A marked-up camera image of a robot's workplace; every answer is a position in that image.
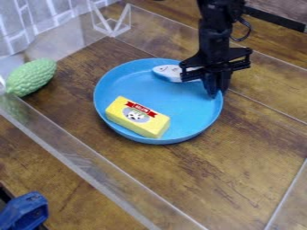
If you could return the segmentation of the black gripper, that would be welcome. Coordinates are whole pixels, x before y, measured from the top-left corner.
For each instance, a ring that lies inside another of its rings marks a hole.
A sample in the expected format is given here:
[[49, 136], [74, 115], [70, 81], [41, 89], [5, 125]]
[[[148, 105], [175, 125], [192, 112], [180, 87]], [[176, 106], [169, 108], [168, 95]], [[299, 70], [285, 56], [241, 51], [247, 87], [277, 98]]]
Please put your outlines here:
[[217, 91], [227, 92], [233, 71], [251, 67], [249, 48], [231, 47], [231, 29], [216, 31], [199, 30], [199, 49], [180, 62], [184, 82], [201, 79], [208, 96], [215, 99]]

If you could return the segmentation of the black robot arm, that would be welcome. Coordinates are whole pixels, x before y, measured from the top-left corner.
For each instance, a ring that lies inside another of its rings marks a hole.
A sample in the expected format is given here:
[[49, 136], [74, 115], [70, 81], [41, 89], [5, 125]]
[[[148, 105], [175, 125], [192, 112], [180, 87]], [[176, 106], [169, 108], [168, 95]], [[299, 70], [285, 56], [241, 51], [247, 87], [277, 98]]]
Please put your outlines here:
[[199, 20], [199, 50], [180, 62], [184, 82], [200, 79], [207, 95], [215, 98], [224, 93], [231, 84], [233, 71], [251, 67], [249, 48], [232, 48], [229, 40], [243, 41], [248, 38], [252, 25], [243, 19], [244, 13], [277, 25], [304, 32], [307, 23], [295, 22], [245, 6], [244, 0], [196, 0], [201, 15]]

